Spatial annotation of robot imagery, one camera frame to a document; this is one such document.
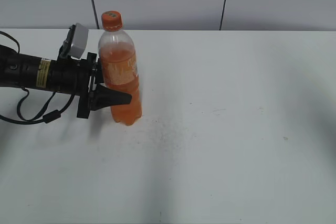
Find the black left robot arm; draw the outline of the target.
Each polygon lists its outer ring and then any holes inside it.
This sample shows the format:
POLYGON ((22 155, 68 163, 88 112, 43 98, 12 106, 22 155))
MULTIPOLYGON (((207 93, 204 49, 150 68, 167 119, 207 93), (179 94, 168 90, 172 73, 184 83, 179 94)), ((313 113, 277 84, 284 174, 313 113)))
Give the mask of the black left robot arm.
POLYGON ((6 46, 1 46, 1 87, 44 90, 70 95, 61 110, 46 113, 47 105, 31 120, 11 120, 22 125, 49 123, 61 117, 75 96, 79 97, 77 117, 87 119, 91 111, 114 105, 130 104, 128 93, 111 90, 102 85, 101 62, 97 55, 88 53, 86 59, 72 59, 70 56, 49 60, 20 54, 6 46))

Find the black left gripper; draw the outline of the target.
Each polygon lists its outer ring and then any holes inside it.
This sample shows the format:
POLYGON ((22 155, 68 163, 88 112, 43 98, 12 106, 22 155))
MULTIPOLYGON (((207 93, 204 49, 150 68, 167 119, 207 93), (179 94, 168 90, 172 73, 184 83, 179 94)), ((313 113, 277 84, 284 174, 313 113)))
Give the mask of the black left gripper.
MULTIPOLYGON (((100 62, 97 54, 89 52, 86 59, 58 59, 49 68, 49 89, 58 93, 79 97, 77 117, 87 119, 90 114, 89 94, 100 62)), ((94 110, 115 105, 128 105, 132 95, 104 87, 100 84, 94 90, 94 110)))

